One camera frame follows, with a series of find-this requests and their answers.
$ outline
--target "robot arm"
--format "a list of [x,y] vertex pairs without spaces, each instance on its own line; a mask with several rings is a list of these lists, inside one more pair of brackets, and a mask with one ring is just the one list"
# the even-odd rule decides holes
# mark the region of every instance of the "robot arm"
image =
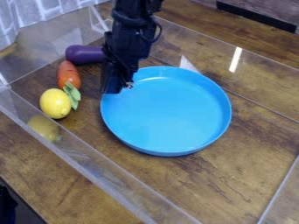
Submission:
[[[162,35],[163,27],[154,16],[162,9],[162,3],[163,0],[116,0],[112,10],[115,19],[112,31],[106,32],[106,43],[102,48],[104,53],[102,93],[118,94],[123,88],[132,87],[139,61],[148,57],[152,43]],[[67,50],[67,58],[76,60],[76,57],[68,57],[68,52],[74,54],[74,49]]]

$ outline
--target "wooden table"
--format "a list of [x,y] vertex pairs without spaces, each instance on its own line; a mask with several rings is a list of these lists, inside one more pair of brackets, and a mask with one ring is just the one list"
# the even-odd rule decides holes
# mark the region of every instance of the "wooden table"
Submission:
[[[299,43],[294,34],[190,1],[166,1],[163,7],[160,17],[299,67]],[[156,59],[143,62],[143,66],[156,64],[163,62]],[[58,65],[59,61],[12,85],[36,106],[38,96],[55,85]],[[100,70],[98,66],[82,66],[79,71],[87,83],[82,89],[80,110],[60,124],[203,223],[258,222],[295,161],[298,100],[291,101],[294,98],[288,96],[298,93],[298,77],[268,74],[268,83],[263,84],[266,77],[252,76],[252,80],[239,82],[239,86],[206,70],[227,89],[234,105],[228,131],[207,150],[188,157],[160,158],[128,149],[104,123],[95,122],[99,120],[95,111]],[[266,90],[276,89],[280,98],[272,99],[266,93],[255,95],[252,87],[259,84],[266,85]],[[50,223],[142,223],[5,115],[0,117],[0,174],[40,216]],[[99,130],[102,137],[95,138]]]

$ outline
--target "blue plate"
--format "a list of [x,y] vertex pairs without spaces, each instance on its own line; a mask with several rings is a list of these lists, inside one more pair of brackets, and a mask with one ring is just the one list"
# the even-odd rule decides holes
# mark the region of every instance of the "blue plate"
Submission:
[[104,122],[147,154],[176,157],[207,147],[230,126],[230,98],[206,76],[172,66],[139,69],[135,87],[104,94]]

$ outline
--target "yellow lemon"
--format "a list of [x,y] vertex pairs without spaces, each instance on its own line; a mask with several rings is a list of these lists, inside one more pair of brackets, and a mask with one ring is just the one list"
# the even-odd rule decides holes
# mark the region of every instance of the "yellow lemon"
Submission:
[[28,126],[32,130],[50,142],[60,139],[60,127],[44,115],[36,115],[28,121]]
[[71,98],[60,89],[51,88],[42,94],[40,106],[44,114],[60,119],[71,112]]

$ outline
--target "toy fruit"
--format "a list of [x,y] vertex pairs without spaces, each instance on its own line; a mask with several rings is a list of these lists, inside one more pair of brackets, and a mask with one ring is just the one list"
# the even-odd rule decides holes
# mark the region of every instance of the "toy fruit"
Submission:
[[58,72],[58,84],[60,89],[67,86],[67,82],[70,82],[76,89],[80,89],[82,81],[79,71],[72,63],[64,60],[60,63]]
[[51,88],[42,94],[40,106],[44,114],[60,119],[71,112],[71,98],[60,89]]
[[44,115],[36,115],[27,123],[32,130],[50,142],[60,139],[60,128]]

